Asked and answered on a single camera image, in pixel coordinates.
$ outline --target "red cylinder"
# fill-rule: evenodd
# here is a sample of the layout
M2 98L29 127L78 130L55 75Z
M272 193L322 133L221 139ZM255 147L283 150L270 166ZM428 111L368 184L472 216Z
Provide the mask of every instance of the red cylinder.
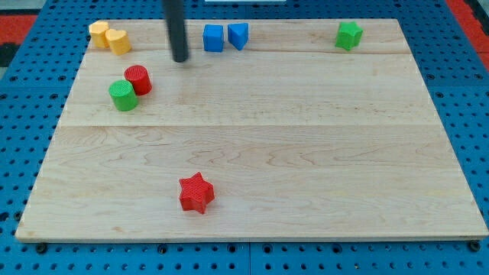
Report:
M124 77L132 84L136 95L146 95L153 88L146 68L141 65L128 67L124 72Z

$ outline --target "green block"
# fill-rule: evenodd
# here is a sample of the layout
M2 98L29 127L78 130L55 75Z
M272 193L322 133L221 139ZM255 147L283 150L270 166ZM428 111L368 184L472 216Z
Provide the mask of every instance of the green block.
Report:
M351 50L360 44L361 35L364 30L356 22L341 22L336 36L336 47Z
M108 88L108 93L119 111L131 111L138 105L138 97L132 84L127 80L118 80L112 83Z

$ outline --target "red surface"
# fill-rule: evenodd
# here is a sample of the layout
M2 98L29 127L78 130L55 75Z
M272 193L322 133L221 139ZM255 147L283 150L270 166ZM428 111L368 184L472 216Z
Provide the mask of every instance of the red surface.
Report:
M489 37L482 31L481 22L474 17L472 8L464 0L446 0L446 3L484 63L486 70L489 70Z
M214 199L214 186L206 182L200 172L189 179L180 179L180 185L182 186L180 193L182 209L184 211L196 210L204 214L207 204Z
M153 88L146 68L141 65L128 67L124 72L124 77L134 87L136 95L146 95Z
M0 44L22 44L37 15L0 15Z

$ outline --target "blue pegboard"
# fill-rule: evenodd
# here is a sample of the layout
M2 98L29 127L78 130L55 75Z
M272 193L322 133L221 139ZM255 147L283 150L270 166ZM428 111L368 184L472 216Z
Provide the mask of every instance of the blue pegboard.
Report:
M397 18L489 222L489 76L443 1L204 5L195 19ZM48 0L0 82L0 273L487 273L489 241L360 244L21 244L13 234L98 19L161 18L160 0Z

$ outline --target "green cylinder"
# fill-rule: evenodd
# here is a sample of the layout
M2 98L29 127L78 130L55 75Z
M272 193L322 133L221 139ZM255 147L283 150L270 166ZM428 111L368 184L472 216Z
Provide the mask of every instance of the green cylinder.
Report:
M122 112L131 111L138 105L138 97L127 80L118 80L110 85L108 93L115 107Z

